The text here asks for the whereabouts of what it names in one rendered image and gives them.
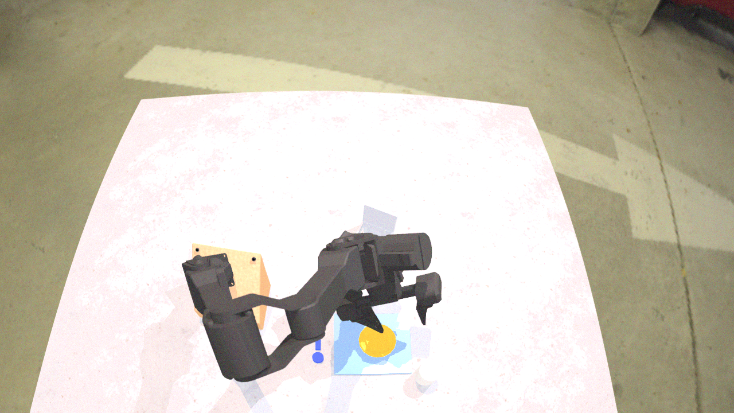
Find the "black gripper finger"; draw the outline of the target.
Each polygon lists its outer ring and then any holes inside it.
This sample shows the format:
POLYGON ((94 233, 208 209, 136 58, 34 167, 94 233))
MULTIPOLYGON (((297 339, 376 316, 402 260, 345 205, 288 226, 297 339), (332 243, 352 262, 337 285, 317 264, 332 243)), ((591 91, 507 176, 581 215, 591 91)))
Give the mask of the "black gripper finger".
POLYGON ((350 322, 359 322, 359 324, 369 327, 372 330, 377 331, 381 334, 383 334, 384 332, 382 322, 378 320, 378 317, 375 315, 372 307, 365 308, 364 316, 357 317, 355 320, 352 320, 350 322))
POLYGON ((425 314, 427 313, 427 309, 430 307, 433 307, 434 304, 430 304, 427 306, 421 306, 420 304, 416 303, 416 310, 420 317, 420 322, 425 326, 425 314))

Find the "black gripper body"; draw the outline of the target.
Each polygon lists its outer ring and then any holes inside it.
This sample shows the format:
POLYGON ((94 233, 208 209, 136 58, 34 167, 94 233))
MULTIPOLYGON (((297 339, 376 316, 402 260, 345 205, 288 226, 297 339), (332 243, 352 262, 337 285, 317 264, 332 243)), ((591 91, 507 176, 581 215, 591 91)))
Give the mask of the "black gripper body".
POLYGON ((417 275, 415 284, 401 286, 395 270, 385 274, 386 283, 366 289, 369 295, 362 296, 362 291, 346 294, 337 308, 340 321, 352 321, 364 316, 367 307, 399 302, 399 299, 415 297, 421 306, 439 303, 442 300, 442 279, 437 272, 417 275))

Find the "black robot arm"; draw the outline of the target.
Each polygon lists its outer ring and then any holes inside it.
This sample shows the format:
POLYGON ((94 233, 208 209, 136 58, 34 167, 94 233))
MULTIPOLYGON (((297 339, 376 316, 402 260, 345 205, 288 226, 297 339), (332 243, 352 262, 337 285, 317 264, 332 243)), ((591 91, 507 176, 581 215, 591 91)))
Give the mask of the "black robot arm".
POLYGON ((344 231, 320 251, 319 268, 305 285, 281 299, 255 293, 232 299, 229 287, 235 282, 226 253, 196 255, 182 268, 223 377, 242 383, 281 371, 304 346, 323 339, 346 294, 385 284, 388 270, 401 283, 404 270, 427 270, 431 261, 425 232, 379 237, 344 231), (285 309, 291 330, 269 356, 252 309, 261 304, 285 309))

